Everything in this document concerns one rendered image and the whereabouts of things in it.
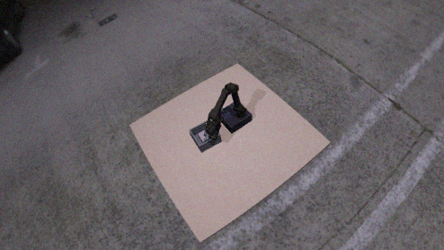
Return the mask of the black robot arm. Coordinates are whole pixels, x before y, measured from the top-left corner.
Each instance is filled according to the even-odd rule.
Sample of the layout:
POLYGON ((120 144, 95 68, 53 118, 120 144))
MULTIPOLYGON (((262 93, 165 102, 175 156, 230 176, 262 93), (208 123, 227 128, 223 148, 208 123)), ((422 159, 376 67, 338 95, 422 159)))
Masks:
POLYGON ((241 120, 244 117, 246 117, 246 111, 247 108, 245 108, 239 99, 238 95, 239 86, 229 83, 225 85, 225 87, 221 91, 221 95, 218 98, 218 101, 215 105, 215 107, 210 111, 208 116, 208 121, 206 122, 205 132, 209 134, 210 136, 214 133, 214 131, 217 129, 216 127, 220 126, 220 120, 222 118, 221 116, 221 109, 227 99, 227 96, 232 94, 233 101, 234 101, 234 107, 233 110, 237 112, 236 116, 241 120), (212 120, 212 121, 211 121, 212 120))

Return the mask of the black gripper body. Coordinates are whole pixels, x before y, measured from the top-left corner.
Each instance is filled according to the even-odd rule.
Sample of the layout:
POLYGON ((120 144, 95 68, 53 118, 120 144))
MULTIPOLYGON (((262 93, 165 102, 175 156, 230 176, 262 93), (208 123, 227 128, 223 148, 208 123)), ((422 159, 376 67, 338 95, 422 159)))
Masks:
MULTIPOLYGON (((220 121, 223 122, 223 120, 224 120, 224 118, 222 117, 220 121)), ((221 124, 221 122, 220 122, 220 124, 221 124)), ((221 126, 221 125, 220 125, 220 126, 221 126)), ((214 139, 214 140, 217 140, 217 138, 218 138, 218 132, 219 132, 220 126, 219 126, 219 127, 216 127, 217 129, 214 131, 214 133, 213 133, 211 136, 209 135, 209 138, 214 139)))

